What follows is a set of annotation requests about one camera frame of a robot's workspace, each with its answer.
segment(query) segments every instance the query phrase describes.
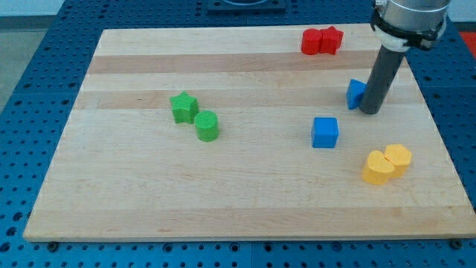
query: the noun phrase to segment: toy block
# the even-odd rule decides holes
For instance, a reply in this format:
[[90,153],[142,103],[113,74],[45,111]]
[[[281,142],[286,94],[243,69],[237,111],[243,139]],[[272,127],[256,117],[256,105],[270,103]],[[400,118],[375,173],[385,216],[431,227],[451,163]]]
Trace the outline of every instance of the toy block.
[[214,112],[199,112],[195,117],[196,135],[200,141],[214,141],[218,138],[218,117]]
[[384,153],[378,150],[370,152],[362,171],[362,179],[373,185],[383,185],[395,172],[395,167],[388,161]]
[[360,81],[351,79],[349,87],[347,88],[346,98],[347,98],[347,107],[349,109],[355,109],[360,106],[362,97],[364,97],[364,91],[367,87],[367,84]]
[[180,95],[170,97],[170,103],[176,124],[182,122],[193,124],[193,119],[199,113],[199,105],[195,97],[182,92]]
[[339,136],[336,118],[314,118],[311,140],[314,148],[334,148]]
[[385,148],[385,158],[395,166],[392,178],[399,178],[405,174],[411,163],[411,151],[402,144],[389,144]]
[[316,55],[321,49],[322,33],[318,29],[310,28],[303,32],[300,50],[307,55]]
[[319,53],[329,53],[335,55],[337,50],[341,47],[344,32],[339,31],[334,26],[321,30],[322,42]]

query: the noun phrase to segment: black cylindrical tool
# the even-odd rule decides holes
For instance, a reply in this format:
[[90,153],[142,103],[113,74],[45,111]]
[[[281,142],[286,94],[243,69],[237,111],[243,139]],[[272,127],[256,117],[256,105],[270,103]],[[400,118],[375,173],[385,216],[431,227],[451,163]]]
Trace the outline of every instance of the black cylindrical tool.
[[391,51],[384,46],[380,47],[379,55],[367,82],[364,97],[360,103],[359,108],[362,112],[373,115],[380,110],[404,56],[405,53]]

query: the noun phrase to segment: wooden board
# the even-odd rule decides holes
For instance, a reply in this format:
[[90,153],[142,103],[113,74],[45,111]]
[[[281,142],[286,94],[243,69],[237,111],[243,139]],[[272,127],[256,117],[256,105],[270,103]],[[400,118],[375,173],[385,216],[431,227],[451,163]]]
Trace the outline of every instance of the wooden board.
[[[338,25],[338,55],[300,53],[309,26],[103,32],[24,236],[31,241],[474,237],[476,217],[406,61],[377,115],[349,111],[379,41]],[[316,25],[326,28],[327,25]],[[220,137],[173,122],[187,90]],[[312,119],[338,119],[335,149]],[[404,178],[370,185],[371,150],[402,143]]]

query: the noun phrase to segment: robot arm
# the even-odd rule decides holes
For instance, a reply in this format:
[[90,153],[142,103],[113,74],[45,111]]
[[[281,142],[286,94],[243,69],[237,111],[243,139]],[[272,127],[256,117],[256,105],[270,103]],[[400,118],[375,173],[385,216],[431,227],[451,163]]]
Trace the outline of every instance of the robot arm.
[[404,53],[415,47],[427,51],[446,29],[451,0],[376,0],[371,26],[382,41],[360,110],[375,114],[395,78]]

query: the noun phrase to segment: red block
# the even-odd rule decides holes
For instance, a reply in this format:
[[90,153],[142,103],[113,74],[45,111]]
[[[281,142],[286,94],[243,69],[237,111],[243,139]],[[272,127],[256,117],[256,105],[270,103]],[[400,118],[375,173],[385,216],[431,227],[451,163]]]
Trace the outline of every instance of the red block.
[[321,49],[322,33],[318,29],[310,28],[303,32],[303,41],[300,50],[304,54],[316,55]]
[[321,30],[322,44],[319,53],[329,53],[335,55],[337,50],[341,47],[344,32],[339,31],[334,26]]

